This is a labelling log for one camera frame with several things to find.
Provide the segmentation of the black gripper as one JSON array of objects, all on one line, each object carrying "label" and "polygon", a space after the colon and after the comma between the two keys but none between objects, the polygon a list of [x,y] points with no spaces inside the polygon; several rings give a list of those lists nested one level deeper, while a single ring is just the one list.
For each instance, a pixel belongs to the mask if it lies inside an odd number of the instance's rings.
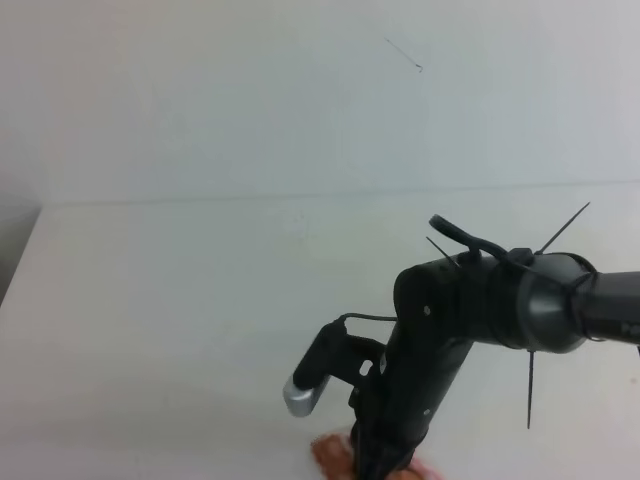
[{"label": "black gripper", "polygon": [[469,339],[433,322],[396,322],[355,402],[351,441],[358,479],[385,479],[409,466],[470,349]]}]

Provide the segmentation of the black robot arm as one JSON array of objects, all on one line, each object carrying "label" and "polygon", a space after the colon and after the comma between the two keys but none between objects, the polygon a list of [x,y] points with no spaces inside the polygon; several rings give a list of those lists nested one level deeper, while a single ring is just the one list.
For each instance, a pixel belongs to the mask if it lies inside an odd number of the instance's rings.
[{"label": "black robot arm", "polygon": [[586,341],[639,341],[639,276],[600,273],[570,253],[517,265],[466,251],[404,270],[395,326],[352,396],[355,474],[406,468],[473,345],[564,354]]}]

